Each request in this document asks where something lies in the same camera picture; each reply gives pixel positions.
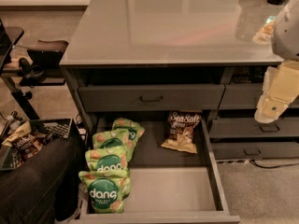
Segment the drawer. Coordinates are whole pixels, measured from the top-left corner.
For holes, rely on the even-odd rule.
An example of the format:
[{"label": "drawer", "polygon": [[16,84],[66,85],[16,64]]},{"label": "drawer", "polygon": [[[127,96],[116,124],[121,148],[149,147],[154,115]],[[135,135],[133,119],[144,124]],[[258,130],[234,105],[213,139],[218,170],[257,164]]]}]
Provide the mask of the drawer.
[{"label": "drawer", "polygon": [[299,137],[299,118],[278,119],[262,124],[251,118],[215,119],[209,133],[211,139]]},{"label": "drawer", "polygon": [[87,112],[217,109],[223,85],[90,86],[78,89]]},{"label": "drawer", "polygon": [[209,133],[217,161],[299,157],[299,119],[260,124],[254,119],[213,120]]},{"label": "drawer", "polygon": [[160,147],[163,121],[139,121],[145,133],[130,161],[131,192],[121,214],[95,214],[86,198],[70,223],[239,223],[223,193],[206,124],[196,129],[198,154]]},{"label": "drawer", "polygon": [[[232,84],[225,85],[220,110],[255,109],[263,94],[263,84]],[[295,99],[290,108],[298,108],[299,99]]]},{"label": "drawer", "polygon": [[217,161],[243,161],[260,159],[291,159],[299,157],[298,139],[240,140],[212,143]]}]

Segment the green snack bag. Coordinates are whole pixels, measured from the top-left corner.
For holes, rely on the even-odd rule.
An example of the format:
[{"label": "green snack bag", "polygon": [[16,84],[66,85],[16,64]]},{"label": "green snack bag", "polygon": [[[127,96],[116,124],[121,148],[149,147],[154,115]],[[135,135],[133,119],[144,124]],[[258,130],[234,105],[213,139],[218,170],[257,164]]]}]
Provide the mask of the green snack bag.
[{"label": "green snack bag", "polygon": [[134,149],[137,145],[138,139],[142,136],[145,129],[138,123],[133,122],[126,118],[118,118],[115,119],[112,124],[112,130],[128,130],[129,140],[128,140],[128,150],[130,150],[128,154],[128,161],[132,158]]},{"label": "green snack bag", "polygon": [[78,176],[87,187],[95,213],[123,212],[122,198],[130,192],[128,171],[81,171]]},{"label": "green snack bag", "polygon": [[127,148],[127,160],[130,161],[134,152],[134,146],[129,136],[130,132],[127,129],[96,133],[93,135],[93,147],[108,148],[125,146]]},{"label": "green snack bag", "polygon": [[97,148],[85,152],[90,171],[106,172],[128,169],[125,146]]}]

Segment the electrical cord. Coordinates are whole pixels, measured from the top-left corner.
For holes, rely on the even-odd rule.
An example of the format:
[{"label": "electrical cord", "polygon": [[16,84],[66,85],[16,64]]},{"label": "electrical cord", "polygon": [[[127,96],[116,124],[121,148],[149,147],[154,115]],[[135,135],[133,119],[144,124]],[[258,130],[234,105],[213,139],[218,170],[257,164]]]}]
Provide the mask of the electrical cord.
[{"label": "electrical cord", "polygon": [[255,160],[251,160],[250,163],[256,167],[264,168],[264,169],[277,169],[277,168],[285,168],[285,167],[292,167],[292,166],[299,165],[299,162],[296,162],[296,163],[281,164],[281,165],[275,165],[275,166],[263,166],[261,164],[258,164]]},{"label": "electrical cord", "polygon": [[80,114],[77,114],[76,117],[75,117],[75,122],[77,125],[79,125],[81,122],[82,122],[82,118],[81,118],[81,115]]},{"label": "electrical cord", "polygon": [[7,121],[7,119],[4,118],[1,112],[0,112],[0,116],[2,117],[3,120]]},{"label": "electrical cord", "polygon": [[21,46],[21,45],[12,45],[12,48],[13,48],[13,49],[16,49],[16,48],[21,48],[21,49],[30,49],[29,47],[26,47],[26,46]]}]

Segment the open drawer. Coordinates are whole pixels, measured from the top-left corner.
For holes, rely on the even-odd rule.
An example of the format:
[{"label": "open drawer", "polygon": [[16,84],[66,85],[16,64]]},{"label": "open drawer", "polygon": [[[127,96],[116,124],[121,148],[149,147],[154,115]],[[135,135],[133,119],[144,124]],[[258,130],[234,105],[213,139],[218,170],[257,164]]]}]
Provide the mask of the open drawer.
[{"label": "open drawer", "polygon": [[79,219],[71,223],[239,223],[229,213],[203,120],[195,134],[198,154],[160,147],[167,137],[164,121],[138,123],[145,133],[130,161],[124,212],[95,214],[85,200]]}]

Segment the dang logo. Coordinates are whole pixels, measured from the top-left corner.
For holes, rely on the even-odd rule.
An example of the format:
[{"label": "dang logo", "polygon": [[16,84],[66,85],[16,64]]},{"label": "dang logo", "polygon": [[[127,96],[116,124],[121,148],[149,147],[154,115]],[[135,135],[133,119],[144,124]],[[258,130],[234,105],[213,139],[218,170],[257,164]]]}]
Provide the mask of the dang logo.
[{"label": "dang logo", "polygon": [[100,178],[91,183],[88,192],[95,208],[107,209],[118,199],[119,189],[113,181]]},{"label": "dang logo", "polygon": [[130,140],[134,140],[136,138],[137,135],[137,131],[135,129],[132,129],[131,127],[126,127],[128,129],[128,131],[130,132],[129,134],[129,139]]},{"label": "dang logo", "polygon": [[121,170],[121,159],[117,155],[107,155],[99,160],[95,166],[97,171],[116,171]]},{"label": "dang logo", "polygon": [[122,141],[120,139],[118,139],[118,138],[110,138],[110,139],[106,140],[102,144],[101,148],[104,148],[104,147],[116,147],[116,146],[122,146],[122,145],[123,145],[123,143],[122,143]]}]

